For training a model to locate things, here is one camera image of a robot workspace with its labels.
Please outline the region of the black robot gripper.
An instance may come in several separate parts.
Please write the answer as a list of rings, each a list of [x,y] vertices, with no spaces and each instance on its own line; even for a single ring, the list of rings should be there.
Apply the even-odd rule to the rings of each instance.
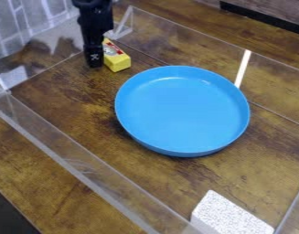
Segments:
[[[84,58],[91,68],[104,64],[104,50],[100,45],[104,34],[113,29],[112,0],[71,0],[79,10],[79,26],[85,46]]]

